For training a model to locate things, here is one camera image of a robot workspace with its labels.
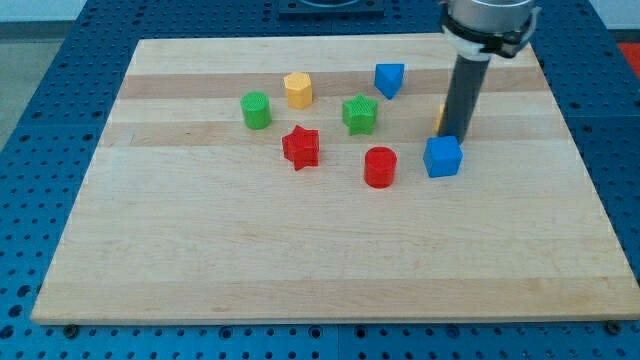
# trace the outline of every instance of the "yellow hexagonal block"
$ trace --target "yellow hexagonal block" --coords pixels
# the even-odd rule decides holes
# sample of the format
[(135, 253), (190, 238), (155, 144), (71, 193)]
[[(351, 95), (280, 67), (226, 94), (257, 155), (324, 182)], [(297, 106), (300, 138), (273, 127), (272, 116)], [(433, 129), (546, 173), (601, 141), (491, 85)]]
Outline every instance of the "yellow hexagonal block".
[(284, 77), (287, 91), (287, 103), (295, 109), (304, 109), (311, 105), (313, 92), (311, 77), (307, 73), (294, 72)]

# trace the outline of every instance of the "3d printed block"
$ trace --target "3d printed block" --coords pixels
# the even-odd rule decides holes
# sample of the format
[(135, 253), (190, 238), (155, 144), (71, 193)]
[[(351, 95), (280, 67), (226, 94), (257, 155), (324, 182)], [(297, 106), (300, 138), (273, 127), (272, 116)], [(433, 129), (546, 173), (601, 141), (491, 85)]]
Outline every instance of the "3d printed block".
[(382, 189), (393, 184), (398, 158), (393, 150), (374, 147), (364, 156), (364, 181), (369, 186)]
[(371, 135), (377, 116), (378, 100), (362, 94), (342, 104), (342, 121), (349, 127), (349, 135)]
[(430, 138), (423, 160), (429, 177), (455, 175), (462, 161), (462, 149), (455, 136)]
[(254, 91), (240, 99), (244, 123), (249, 129), (260, 130), (271, 124), (271, 110), (267, 94)]
[(318, 130), (307, 130), (296, 125), (291, 134), (282, 138), (282, 150), (284, 157), (293, 163), (296, 171), (305, 166), (318, 166)]
[(382, 95), (391, 100), (402, 87), (404, 64), (377, 64), (375, 85)]
[(294, 72), (284, 77), (287, 103), (290, 107), (304, 109), (313, 102), (311, 77), (307, 73)]

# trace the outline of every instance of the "blue perforated table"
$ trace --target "blue perforated table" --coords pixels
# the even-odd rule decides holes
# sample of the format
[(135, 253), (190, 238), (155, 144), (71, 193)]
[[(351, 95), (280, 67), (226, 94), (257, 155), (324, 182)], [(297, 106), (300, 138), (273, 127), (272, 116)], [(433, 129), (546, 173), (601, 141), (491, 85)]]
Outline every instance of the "blue perforated table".
[[(586, 0), (540, 0), (534, 49), (640, 275), (639, 82)], [(0, 155), (0, 359), (640, 358), (640, 322), (194, 328), (29, 320), (91, 154), (141, 38), (437, 32), (433, 1), (385, 17), (278, 20), (265, 1), (89, 0)]]

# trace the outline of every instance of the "blue block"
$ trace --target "blue block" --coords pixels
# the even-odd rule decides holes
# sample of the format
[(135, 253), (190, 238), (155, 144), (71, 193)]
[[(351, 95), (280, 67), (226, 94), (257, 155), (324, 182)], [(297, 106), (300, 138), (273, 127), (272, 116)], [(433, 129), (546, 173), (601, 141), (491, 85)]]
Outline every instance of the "blue block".
[(377, 64), (375, 85), (382, 95), (391, 100), (402, 87), (404, 64)]
[(455, 136), (430, 138), (423, 160), (429, 177), (452, 176), (460, 168), (462, 149)]

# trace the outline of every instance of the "wooden board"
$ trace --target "wooden board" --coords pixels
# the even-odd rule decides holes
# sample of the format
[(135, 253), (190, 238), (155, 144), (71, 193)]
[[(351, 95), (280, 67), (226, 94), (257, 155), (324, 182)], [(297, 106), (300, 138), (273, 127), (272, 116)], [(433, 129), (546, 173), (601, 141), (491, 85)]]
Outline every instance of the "wooden board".
[[(429, 179), (455, 53), (440, 35), (144, 40), (32, 317), (42, 324), (627, 319), (640, 291), (535, 55), (496, 58), (455, 177)], [(403, 62), (388, 101), (378, 62)], [(290, 109), (282, 77), (314, 103)], [(252, 131), (239, 97), (271, 97)], [(374, 135), (341, 103), (380, 99)], [(299, 172), (281, 137), (320, 131)], [(362, 180), (364, 153), (396, 181)]]

